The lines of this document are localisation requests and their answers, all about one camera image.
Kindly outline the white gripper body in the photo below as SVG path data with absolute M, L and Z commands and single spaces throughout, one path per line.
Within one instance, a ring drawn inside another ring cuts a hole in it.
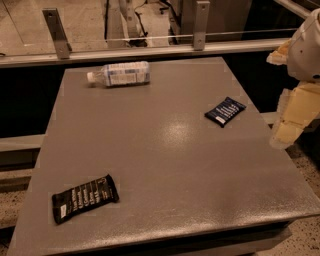
M 313 10 L 292 36 L 287 70 L 299 81 L 320 82 L 320 9 Z

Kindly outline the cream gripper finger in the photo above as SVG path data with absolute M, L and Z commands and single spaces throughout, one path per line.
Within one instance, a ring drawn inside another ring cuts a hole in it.
M 277 106 L 270 145 L 286 149 L 320 114 L 320 84 L 300 82 L 293 90 L 284 89 Z
M 291 40 L 287 40 L 281 44 L 276 50 L 270 53 L 266 59 L 269 64 L 286 65 Z

